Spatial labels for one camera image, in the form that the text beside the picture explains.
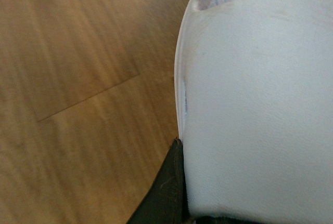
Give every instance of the white leather strap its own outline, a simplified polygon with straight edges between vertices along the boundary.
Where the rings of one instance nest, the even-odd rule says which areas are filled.
[[[176,52],[190,212],[333,223],[333,0],[212,1]]]

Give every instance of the black object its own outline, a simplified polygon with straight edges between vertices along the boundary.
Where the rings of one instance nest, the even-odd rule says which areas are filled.
[[[175,139],[157,176],[127,224],[190,224],[184,174],[183,145]],[[196,224],[256,224],[230,218],[201,217]]]

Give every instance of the wooden floor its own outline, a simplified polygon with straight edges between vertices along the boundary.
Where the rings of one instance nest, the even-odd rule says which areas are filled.
[[[0,0],[0,223],[125,223],[177,136],[188,0]]]

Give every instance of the wood grain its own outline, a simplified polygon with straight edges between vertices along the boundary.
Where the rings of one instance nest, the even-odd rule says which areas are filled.
[[[0,0],[0,223],[125,223],[177,135],[188,0]]]

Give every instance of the white slide sandal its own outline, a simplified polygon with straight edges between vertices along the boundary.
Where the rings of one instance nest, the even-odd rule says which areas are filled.
[[[190,0],[175,92],[193,216],[333,223],[333,0]]]

